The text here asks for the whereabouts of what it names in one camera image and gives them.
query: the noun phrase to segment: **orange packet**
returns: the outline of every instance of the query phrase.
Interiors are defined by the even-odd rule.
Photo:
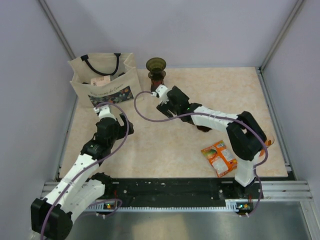
[[[234,154],[227,149],[223,140],[202,149],[201,153],[213,166],[218,178],[237,168],[237,160],[234,157]]]

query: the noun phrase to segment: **gray wall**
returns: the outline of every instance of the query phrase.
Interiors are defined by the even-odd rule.
[[[260,66],[296,0],[46,0],[76,56],[169,67]]]
[[[75,94],[36,0],[2,0],[0,33],[0,235],[24,240],[30,205],[57,169]]]
[[[320,1],[306,1],[265,70],[290,157],[320,210]]]

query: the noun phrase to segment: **wooden floor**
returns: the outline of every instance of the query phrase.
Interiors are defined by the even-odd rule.
[[[150,90],[147,70],[139,69],[138,74],[141,87]],[[190,98],[190,103],[200,103],[210,109],[230,114],[240,114],[243,111],[252,113],[267,136],[275,138],[274,144],[268,149],[267,162],[257,168],[257,173],[262,177],[287,176],[254,67],[169,68],[166,69],[164,83],[169,88],[174,85],[179,87]],[[146,117],[164,119],[166,117],[156,109],[158,104],[159,100],[148,94],[137,101],[139,110]],[[231,150],[225,133],[216,130],[204,133],[179,119],[164,123],[148,122],[135,112],[133,101],[119,106],[133,123],[135,132],[114,156],[104,161],[98,172],[117,178],[217,177],[201,149],[224,140]],[[78,104],[60,171],[61,178],[72,167],[83,145],[92,138],[98,120],[92,108],[84,108]],[[235,170],[226,177],[234,175]]]

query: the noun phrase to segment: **white wall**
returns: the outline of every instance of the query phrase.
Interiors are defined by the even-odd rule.
[[[0,2],[0,235],[27,239],[75,100],[67,55],[36,0]]]
[[[134,52],[137,64],[257,66],[297,0],[46,0],[76,56]]]
[[[265,70],[291,160],[320,210],[320,1],[306,1]]]

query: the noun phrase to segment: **metal frame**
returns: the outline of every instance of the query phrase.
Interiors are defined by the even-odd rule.
[[[55,31],[57,37],[59,38],[63,48],[65,49],[66,53],[68,54],[69,58],[72,60],[76,58],[73,50],[71,49],[66,37],[64,36],[63,32],[61,31],[54,15],[52,14],[46,0],[37,0],[39,5],[41,6],[43,12],[45,13],[46,17],[48,18],[53,30]],[[273,55],[277,51],[278,47],[282,43],[283,39],[285,38],[288,30],[290,29],[291,25],[293,24],[294,20],[298,16],[299,12],[301,11],[305,0],[297,0],[291,13],[289,14],[287,20],[285,21],[283,27],[281,28],[277,38],[275,39],[274,43],[272,44],[272,47],[270,48],[268,54],[266,55],[265,59],[262,62],[261,67],[256,68],[256,73],[258,75],[262,92],[264,94],[269,113],[276,131],[276,135],[282,150],[283,158],[285,161],[285,166],[287,168],[288,172],[291,172],[291,162],[290,162],[290,154],[288,152],[288,149],[285,144],[284,140],[284,133],[282,132],[282,127],[280,122],[278,121],[277,114],[275,111],[275,104],[272,101],[272,98],[270,96],[270,91],[268,89],[268,84],[265,81],[263,77],[263,71],[267,67],[268,63],[272,59]],[[74,106],[72,109],[72,114],[70,116],[70,122],[69,122],[69,127],[68,127],[68,132],[71,128],[72,125],[72,120],[73,116],[75,113],[77,105],[77,100],[74,102]],[[64,152],[65,152],[65,147],[66,143],[68,141],[68,134],[66,135],[65,141],[63,143],[63,148],[61,151],[61,156],[60,156],[60,162],[59,166],[62,164]],[[42,197],[45,196],[50,189],[52,189],[57,182],[46,182],[42,191]],[[288,181],[288,180],[281,180],[281,181],[262,181],[262,187],[264,191],[264,199],[262,199],[262,202],[300,202],[301,208],[305,217],[306,224],[309,228],[310,235],[313,240],[320,240],[320,222],[317,216],[317,211],[315,207],[315,203],[313,202],[312,199],[312,194],[310,192],[310,188],[308,186],[308,183],[306,181]],[[241,199],[228,199],[227,200],[227,206],[225,208],[223,207],[217,207],[217,208],[204,208],[204,209],[196,209],[196,211],[233,211],[233,203],[235,201],[241,201]],[[155,208],[149,208],[149,209],[122,209],[121,211],[124,212],[132,212],[137,210],[138,212],[148,210],[148,211],[168,211],[168,210],[174,210],[174,211],[191,211],[192,209],[155,209]]]

